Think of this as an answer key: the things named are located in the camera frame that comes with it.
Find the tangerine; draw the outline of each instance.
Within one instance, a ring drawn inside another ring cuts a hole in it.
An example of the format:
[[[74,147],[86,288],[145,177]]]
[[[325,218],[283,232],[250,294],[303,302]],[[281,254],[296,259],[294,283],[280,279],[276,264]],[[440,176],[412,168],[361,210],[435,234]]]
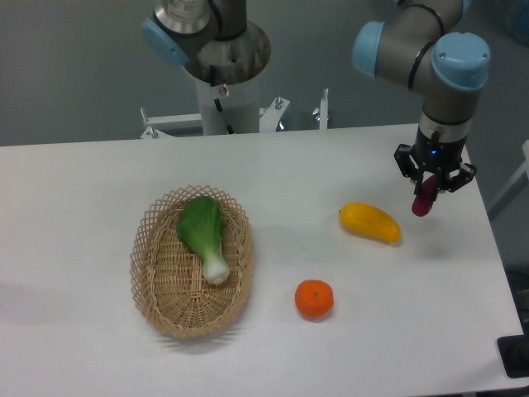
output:
[[[305,317],[318,318],[334,306],[331,286],[321,280],[305,280],[296,289],[296,307]]]

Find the green leaf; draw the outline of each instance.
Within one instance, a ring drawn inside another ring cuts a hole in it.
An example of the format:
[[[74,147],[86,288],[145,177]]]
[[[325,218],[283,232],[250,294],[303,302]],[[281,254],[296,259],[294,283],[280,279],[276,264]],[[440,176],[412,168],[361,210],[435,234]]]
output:
[[[222,242],[222,213],[218,203],[209,196],[189,200],[180,214],[176,234],[203,260],[209,253],[218,254]]]

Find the light blue joint cap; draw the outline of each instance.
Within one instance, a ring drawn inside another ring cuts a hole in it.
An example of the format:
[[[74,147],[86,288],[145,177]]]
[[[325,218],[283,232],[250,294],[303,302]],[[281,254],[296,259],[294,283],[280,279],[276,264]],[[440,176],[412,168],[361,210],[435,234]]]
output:
[[[142,26],[143,37],[149,43],[150,48],[169,65],[177,68],[189,61],[189,57],[161,27],[151,19],[146,19]]]
[[[463,0],[463,15],[469,10],[472,0]]]
[[[373,78],[376,77],[377,54],[383,27],[383,22],[367,22],[360,29],[353,45],[353,65]]]
[[[490,48],[472,33],[449,33],[433,47],[431,66],[437,77],[459,91],[477,91],[487,82]]]

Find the yellow mango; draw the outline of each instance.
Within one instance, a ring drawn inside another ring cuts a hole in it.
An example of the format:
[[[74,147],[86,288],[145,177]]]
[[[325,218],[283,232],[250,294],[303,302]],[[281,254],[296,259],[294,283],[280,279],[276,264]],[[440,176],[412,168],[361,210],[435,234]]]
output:
[[[400,226],[380,208],[366,203],[347,203],[340,210],[340,222],[350,232],[383,242],[400,241]]]

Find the white stem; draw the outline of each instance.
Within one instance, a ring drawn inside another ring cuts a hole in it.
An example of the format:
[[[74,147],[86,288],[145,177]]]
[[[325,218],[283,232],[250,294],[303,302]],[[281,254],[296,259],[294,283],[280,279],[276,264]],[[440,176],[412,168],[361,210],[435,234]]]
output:
[[[230,274],[230,267],[220,254],[211,253],[204,257],[204,278],[208,283],[219,285]]]

